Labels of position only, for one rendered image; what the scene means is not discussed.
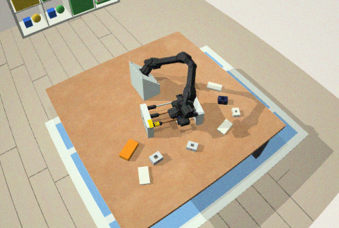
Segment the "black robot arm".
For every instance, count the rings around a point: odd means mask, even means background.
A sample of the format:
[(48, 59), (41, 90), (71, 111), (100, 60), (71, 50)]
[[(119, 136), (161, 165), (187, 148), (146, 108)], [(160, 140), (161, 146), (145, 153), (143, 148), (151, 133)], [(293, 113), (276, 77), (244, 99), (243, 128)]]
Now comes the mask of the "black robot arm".
[[(187, 84), (184, 88), (183, 95), (176, 95), (177, 97), (177, 108), (181, 109), (181, 112), (185, 119), (188, 119), (193, 116), (194, 109), (192, 108), (194, 101), (196, 99), (197, 93), (195, 89), (195, 77), (197, 64), (192, 60), (192, 57), (186, 52), (181, 52), (176, 56), (168, 56), (164, 58), (150, 58), (144, 60), (144, 65), (139, 70), (142, 74), (149, 76), (149, 73), (152, 69), (158, 69), (161, 65), (171, 64), (171, 63), (186, 63), (188, 65), (188, 77)], [(188, 101), (188, 100), (190, 101)], [(170, 118), (175, 119), (177, 116), (180, 116), (180, 113), (177, 111), (176, 107), (167, 110)]]

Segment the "orange rectangular block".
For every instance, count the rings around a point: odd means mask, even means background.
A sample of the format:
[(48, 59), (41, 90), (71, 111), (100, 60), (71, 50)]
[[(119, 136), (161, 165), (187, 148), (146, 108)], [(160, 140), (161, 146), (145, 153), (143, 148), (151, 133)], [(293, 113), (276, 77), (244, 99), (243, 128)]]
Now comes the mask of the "orange rectangular block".
[(132, 157), (138, 146), (139, 146), (138, 142), (129, 139), (129, 141), (124, 146), (123, 150), (119, 153), (119, 157), (129, 161), (129, 159)]

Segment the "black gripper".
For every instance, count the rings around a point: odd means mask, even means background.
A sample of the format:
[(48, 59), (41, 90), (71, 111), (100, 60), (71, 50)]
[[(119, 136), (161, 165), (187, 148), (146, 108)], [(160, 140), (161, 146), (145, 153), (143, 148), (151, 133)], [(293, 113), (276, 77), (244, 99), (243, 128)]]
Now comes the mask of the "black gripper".
[(176, 107), (177, 111), (180, 113), (179, 117), (181, 117), (181, 119), (178, 119), (180, 126), (183, 127), (183, 126), (189, 125), (190, 124), (189, 118), (188, 119), (184, 118), (181, 112), (181, 109), (177, 108), (176, 103), (177, 103), (177, 100), (172, 101), (172, 107)]

